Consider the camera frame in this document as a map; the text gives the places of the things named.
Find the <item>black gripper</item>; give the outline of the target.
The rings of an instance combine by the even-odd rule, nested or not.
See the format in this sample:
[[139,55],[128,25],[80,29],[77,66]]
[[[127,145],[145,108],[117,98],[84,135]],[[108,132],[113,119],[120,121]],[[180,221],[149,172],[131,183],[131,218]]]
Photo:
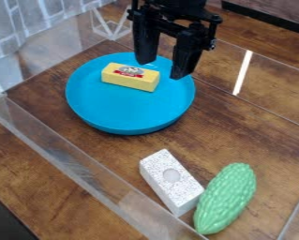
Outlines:
[[140,65],[156,59],[161,34],[176,39],[169,77],[181,79],[193,72],[202,51],[215,47],[222,17],[206,10],[207,0],[131,0],[133,53]]

